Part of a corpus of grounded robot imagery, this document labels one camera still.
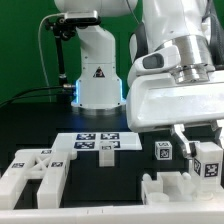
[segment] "black table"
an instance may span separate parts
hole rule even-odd
[[[125,113],[107,117],[74,114],[70,105],[56,103],[10,104],[0,109],[0,169],[7,169],[19,149],[50,148],[58,133],[127,132]],[[189,140],[211,141],[210,127],[187,129]],[[169,131],[140,134],[142,151],[116,151],[115,167],[99,168],[97,152],[79,152],[71,161],[61,207],[141,204],[141,178],[160,171],[187,171],[179,146]],[[173,160],[155,158],[155,141],[170,141]],[[16,209],[37,208],[41,180],[28,181]]]

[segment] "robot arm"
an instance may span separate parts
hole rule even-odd
[[[135,8],[137,0],[128,0],[130,7]],[[130,13],[126,0],[55,0],[61,12],[92,12],[97,11],[102,17],[116,17]]]

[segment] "white plastic piece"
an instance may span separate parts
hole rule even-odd
[[[152,57],[153,55],[161,55],[163,57],[164,65],[161,68],[146,69],[144,68],[143,61],[147,57]],[[148,54],[144,57],[138,58],[131,67],[128,74],[128,85],[131,87],[132,83],[139,76],[159,74],[164,71],[169,71],[175,68],[181,62],[180,53],[177,46],[166,47],[162,50],[156,51],[152,54]]]
[[[0,179],[0,210],[14,209],[28,180],[43,179],[38,191],[38,208],[58,208],[75,154],[52,149],[19,150]]]
[[[155,142],[155,156],[157,160],[172,160],[173,146],[169,141]]]
[[[19,154],[0,180],[0,209],[13,209],[26,183],[26,171],[35,163],[32,153]]]
[[[190,85],[177,85],[169,73],[137,78],[127,97],[129,128],[147,132],[223,119],[224,72],[210,73],[209,78],[209,82]]]
[[[114,150],[142,150],[139,135],[133,132],[59,133],[54,151],[98,151],[101,142],[112,142]]]
[[[100,143],[99,166],[100,167],[115,166],[115,151],[114,151],[114,145],[112,142]]]
[[[223,149],[215,143],[205,142],[196,144],[196,150],[197,156],[193,159],[190,175],[198,191],[222,191]]]
[[[39,209],[59,208],[69,164],[69,153],[54,153],[37,192]]]
[[[143,203],[150,205],[169,199],[169,204],[186,202],[194,206],[199,201],[219,201],[220,206],[224,206],[224,189],[221,186],[223,149],[213,142],[205,142],[196,144],[196,152],[193,164],[190,162],[189,173],[157,173],[155,181],[145,174],[142,180]]]

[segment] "white block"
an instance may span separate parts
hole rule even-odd
[[[155,156],[158,160],[172,160],[173,147],[169,141],[155,143]]]
[[[54,153],[37,192],[38,208],[59,208],[70,164],[69,152]]]
[[[99,148],[99,166],[110,167],[115,166],[115,152],[112,142],[101,142]]]
[[[26,183],[26,171],[35,164],[32,153],[16,156],[0,180],[0,209],[14,209]]]

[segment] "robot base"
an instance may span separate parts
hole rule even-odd
[[[108,109],[89,109],[77,106],[77,104],[72,103],[72,111],[74,113],[83,114],[87,116],[109,116],[120,114],[126,111],[126,104],[124,103],[118,107]]]

